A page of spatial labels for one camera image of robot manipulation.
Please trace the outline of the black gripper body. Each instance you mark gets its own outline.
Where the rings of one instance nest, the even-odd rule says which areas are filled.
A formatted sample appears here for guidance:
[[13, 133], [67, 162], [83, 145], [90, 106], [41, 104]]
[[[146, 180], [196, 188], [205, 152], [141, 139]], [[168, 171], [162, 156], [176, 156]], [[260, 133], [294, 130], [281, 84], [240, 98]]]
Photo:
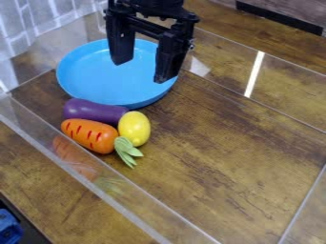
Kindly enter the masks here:
[[184, 7], [185, 0], [107, 0], [106, 15], [121, 15], [131, 29], [159, 39], [165, 31], [178, 31], [190, 42], [200, 16]]

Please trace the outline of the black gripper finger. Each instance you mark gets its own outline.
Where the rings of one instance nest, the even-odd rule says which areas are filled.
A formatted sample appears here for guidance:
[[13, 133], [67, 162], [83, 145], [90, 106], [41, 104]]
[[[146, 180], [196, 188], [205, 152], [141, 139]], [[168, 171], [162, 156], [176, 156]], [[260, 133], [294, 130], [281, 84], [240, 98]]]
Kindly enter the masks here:
[[106, 31], [113, 62], [121, 65], [134, 58], [135, 31], [121, 15], [106, 15]]
[[155, 55], [154, 82], [165, 83], [177, 77], [189, 50], [189, 41], [178, 31], [165, 31]]

